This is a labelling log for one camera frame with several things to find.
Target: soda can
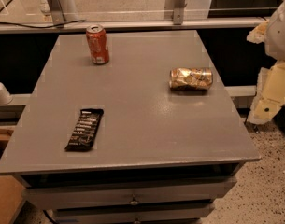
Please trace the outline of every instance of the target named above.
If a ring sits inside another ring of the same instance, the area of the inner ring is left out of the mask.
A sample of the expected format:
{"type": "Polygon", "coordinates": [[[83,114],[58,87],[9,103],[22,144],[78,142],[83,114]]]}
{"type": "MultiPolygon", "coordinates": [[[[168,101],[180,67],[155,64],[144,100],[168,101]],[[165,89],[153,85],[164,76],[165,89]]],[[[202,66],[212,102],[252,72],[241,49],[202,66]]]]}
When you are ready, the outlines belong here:
{"type": "Polygon", "coordinates": [[[174,90],[208,90],[212,84],[209,68],[177,68],[170,72],[169,86],[174,90]]]}
{"type": "Polygon", "coordinates": [[[86,29],[86,38],[93,63],[107,63],[109,55],[105,29],[99,24],[89,26],[86,29]]]}

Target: floor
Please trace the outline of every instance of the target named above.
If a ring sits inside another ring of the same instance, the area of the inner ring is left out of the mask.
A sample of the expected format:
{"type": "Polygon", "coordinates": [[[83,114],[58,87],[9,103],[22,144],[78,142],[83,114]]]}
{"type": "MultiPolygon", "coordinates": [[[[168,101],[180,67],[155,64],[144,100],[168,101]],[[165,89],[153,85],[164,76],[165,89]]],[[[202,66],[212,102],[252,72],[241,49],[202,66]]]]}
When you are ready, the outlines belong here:
{"type": "MultiPolygon", "coordinates": [[[[104,7],[108,3],[102,0],[91,0],[94,5],[108,11],[104,14],[97,12],[98,9],[87,11],[84,1],[87,0],[76,0],[83,18],[89,15],[96,20],[113,20],[119,14],[121,17],[118,19],[122,21],[141,18],[156,20],[155,14],[162,19],[165,3],[164,0],[140,0],[137,10],[123,12],[127,7],[122,4],[124,1],[137,5],[137,0],[112,0],[111,7],[104,7]],[[143,9],[152,10],[152,16],[147,17],[145,12],[140,12],[143,9]]],[[[40,13],[39,0],[14,0],[2,11],[0,21],[45,22],[50,19],[40,13]]],[[[254,132],[249,124],[247,128],[262,158],[258,162],[247,163],[238,172],[237,184],[223,199],[215,201],[215,210],[203,219],[204,224],[285,224],[285,134],[274,122],[260,126],[259,133],[254,132]]],[[[50,222],[41,210],[26,203],[15,224],[38,223],[50,222]]]]}
{"type": "MultiPolygon", "coordinates": [[[[285,133],[275,122],[258,127],[246,124],[261,160],[251,162],[237,173],[237,184],[203,224],[285,224],[285,133]]],[[[49,224],[41,210],[26,203],[15,224],[49,224]]]]}

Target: table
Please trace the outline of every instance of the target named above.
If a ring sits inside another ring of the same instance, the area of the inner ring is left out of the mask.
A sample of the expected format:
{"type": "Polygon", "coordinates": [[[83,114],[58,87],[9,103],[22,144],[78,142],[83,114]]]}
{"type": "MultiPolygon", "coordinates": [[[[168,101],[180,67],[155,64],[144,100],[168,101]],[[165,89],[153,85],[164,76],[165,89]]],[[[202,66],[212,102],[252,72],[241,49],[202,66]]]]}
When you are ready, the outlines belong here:
{"type": "Polygon", "coordinates": [[[60,35],[0,161],[24,196],[69,223],[198,223],[259,160],[196,31],[108,34],[92,64],[85,35],[60,35]],[[210,67],[209,91],[171,91],[177,67],[210,67]],[[103,108],[89,152],[64,148],[81,108],[103,108]]]}

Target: can top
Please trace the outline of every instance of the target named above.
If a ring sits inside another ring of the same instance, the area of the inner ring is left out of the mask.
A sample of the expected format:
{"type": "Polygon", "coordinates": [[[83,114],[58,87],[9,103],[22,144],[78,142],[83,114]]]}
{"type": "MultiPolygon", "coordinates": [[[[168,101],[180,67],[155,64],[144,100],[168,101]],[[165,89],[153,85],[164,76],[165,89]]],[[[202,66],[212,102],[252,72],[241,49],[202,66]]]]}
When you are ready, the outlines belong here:
{"type": "Polygon", "coordinates": [[[87,27],[87,32],[92,33],[92,34],[97,34],[100,31],[102,31],[104,28],[99,25],[99,24],[95,24],[95,25],[91,25],[89,27],[87,27]]]}

